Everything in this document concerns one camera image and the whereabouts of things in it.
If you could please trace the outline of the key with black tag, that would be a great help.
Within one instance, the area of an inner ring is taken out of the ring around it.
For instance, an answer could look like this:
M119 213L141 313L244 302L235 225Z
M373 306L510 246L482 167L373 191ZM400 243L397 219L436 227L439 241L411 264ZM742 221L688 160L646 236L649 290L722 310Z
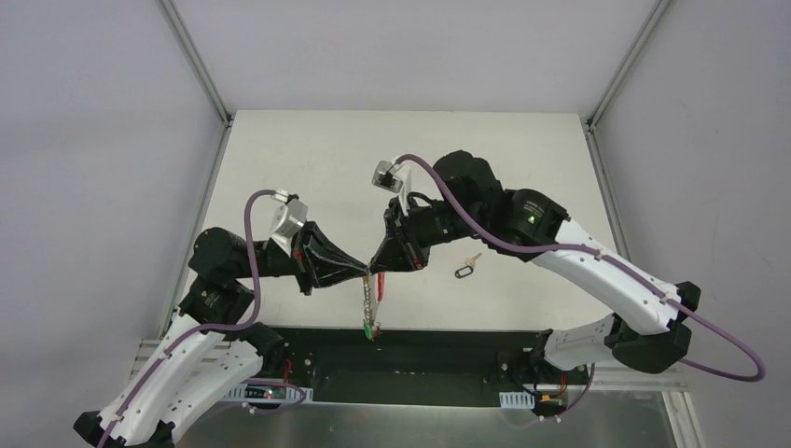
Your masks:
M469 275L473 274L478 263L479 258L483 255L482 252L478 252L478 254L465 259L463 266L457 269L454 272L454 276L457 279L463 279L468 277Z

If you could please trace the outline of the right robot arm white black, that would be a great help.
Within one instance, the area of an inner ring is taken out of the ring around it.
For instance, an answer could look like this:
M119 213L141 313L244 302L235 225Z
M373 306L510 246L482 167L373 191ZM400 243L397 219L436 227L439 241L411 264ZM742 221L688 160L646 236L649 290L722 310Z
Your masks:
M373 273L419 271L432 247L473 238L581 288L609 314L539 335L529 367L544 383L603 360L657 374L687 355L692 334L685 320L700 301L696 285L667 283L636 268L564 207L534 189L506 189L487 161L466 151L440 158L427 171L440 190L437 200L412 190L409 159L381 161L375 168L373 184L393 198L384 212L384 238L369 264Z

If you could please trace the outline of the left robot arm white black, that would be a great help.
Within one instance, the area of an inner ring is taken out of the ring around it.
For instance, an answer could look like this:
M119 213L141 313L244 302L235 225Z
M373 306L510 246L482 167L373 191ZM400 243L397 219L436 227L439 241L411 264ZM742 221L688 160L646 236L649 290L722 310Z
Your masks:
M257 321L261 278L293 276L308 295L369 273L312 221L266 240L210 228L189 267L197 277L153 355L110 404L74 422L90 446L173 447L233 387L277 375L285 340Z

